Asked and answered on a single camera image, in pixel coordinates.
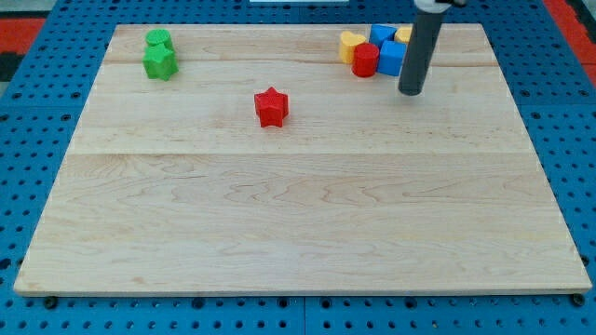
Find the red star block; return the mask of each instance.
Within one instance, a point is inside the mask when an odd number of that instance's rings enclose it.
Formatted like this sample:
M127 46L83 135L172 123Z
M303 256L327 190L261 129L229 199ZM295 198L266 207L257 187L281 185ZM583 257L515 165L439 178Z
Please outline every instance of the red star block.
M261 127L283 127L283 118L288 116L288 95L270 87L264 93L254 95L254 107L261 119Z

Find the wooden table surface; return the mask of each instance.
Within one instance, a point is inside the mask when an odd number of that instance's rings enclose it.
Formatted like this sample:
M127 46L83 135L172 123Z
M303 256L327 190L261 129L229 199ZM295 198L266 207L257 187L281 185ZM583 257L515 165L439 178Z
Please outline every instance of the wooden table surface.
M421 96L357 78L342 30L118 26L15 290L27 296L477 295L591 287L480 25ZM253 94L290 96L259 127Z

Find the green hexagonal block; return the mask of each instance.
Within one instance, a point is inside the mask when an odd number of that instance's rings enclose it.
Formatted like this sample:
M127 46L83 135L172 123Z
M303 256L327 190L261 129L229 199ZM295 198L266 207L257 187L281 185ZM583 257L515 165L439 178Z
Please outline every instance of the green hexagonal block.
M142 58L142 65L150 79L159 78L169 80L178 72L178 64L174 52L163 44L158 44L145 49L145 57Z
M165 29L154 29L150 31L145 36L145 42L147 42L147 46L149 47L163 44L166 48L174 51L174 53L176 52L176 50L174 50L174 45L171 43L171 36Z

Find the blue cube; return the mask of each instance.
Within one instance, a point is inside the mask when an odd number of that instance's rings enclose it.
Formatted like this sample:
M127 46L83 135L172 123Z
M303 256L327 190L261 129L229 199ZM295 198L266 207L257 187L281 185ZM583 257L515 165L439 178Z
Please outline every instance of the blue cube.
M387 27L381 24L373 24L371 27L371 35L369 36L369 43L376 45L379 49L383 46L385 41L393 41L393 36L397 28Z
M406 53L406 45L400 42L385 41L381 47L379 65L376 72L393 76L400 75L403 55Z

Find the yellow block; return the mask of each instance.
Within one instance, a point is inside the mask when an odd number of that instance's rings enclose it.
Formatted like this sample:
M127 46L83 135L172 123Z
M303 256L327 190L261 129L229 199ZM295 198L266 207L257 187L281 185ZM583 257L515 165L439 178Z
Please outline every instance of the yellow block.
M400 27L394 36L396 42L410 43L410 35L412 34L412 27Z
M339 58L346 64L354 61L354 48L366 42L366 37L359 33L344 31L339 37Z

